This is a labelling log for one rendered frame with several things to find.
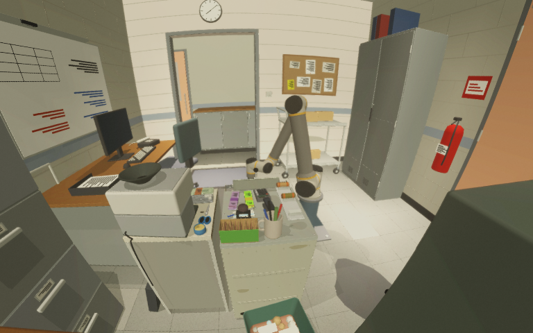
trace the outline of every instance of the green trash bin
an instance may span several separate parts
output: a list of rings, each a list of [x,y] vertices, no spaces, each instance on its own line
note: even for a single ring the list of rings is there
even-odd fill
[[[260,307],[244,312],[243,316],[246,331],[249,333],[250,329],[255,324],[271,321],[275,316],[282,317],[287,314],[290,314],[292,318],[294,318],[300,333],[314,333],[311,322],[309,322],[298,298],[290,298],[288,300],[267,305],[266,307]]]

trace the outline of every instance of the computer monitor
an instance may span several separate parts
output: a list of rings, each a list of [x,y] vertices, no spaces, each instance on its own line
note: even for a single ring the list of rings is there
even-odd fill
[[[94,116],[94,124],[106,156],[113,156],[109,162],[129,160],[133,153],[124,154],[122,146],[133,139],[126,109],[118,109]]]

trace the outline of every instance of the locker vent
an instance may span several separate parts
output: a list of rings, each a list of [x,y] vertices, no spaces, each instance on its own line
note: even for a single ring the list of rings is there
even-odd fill
[[[89,324],[90,320],[91,320],[91,316],[89,316],[89,314],[86,314],[85,318],[81,322],[80,328],[78,328],[78,332],[81,333],[81,332],[85,331],[85,328],[87,328],[87,325]]]
[[[56,283],[54,281],[52,281],[52,279],[48,280],[48,282],[46,284],[44,284],[44,286],[41,288],[41,290],[39,290],[37,295],[35,295],[35,299],[38,300],[39,302],[42,301],[42,299],[48,294],[50,289],[52,289],[52,286],[55,285],[55,284]]]

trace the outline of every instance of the clock face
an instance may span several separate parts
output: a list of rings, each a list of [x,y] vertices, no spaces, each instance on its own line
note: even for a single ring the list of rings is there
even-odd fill
[[[206,22],[213,23],[222,16],[222,7],[216,0],[205,0],[200,5],[200,16]]]

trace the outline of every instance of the green box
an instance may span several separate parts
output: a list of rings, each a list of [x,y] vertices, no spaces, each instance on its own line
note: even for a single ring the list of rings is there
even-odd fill
[[[275,316],[286,316],[290,314],[298,330],[301,333],[314,333],[311,322],[307,318],[305,311],[298,298],[290,298],[288,300],[282,300],[274,304],[267,305],[266,307],[259,307],[257,309],[248,310],[244,312],[244,324],[246,325],[246,331],[250,332],[252,326],[264,321],[271,321]]]
[[[259,241],[259,230],[219,230],[221,243],[251,243]]]

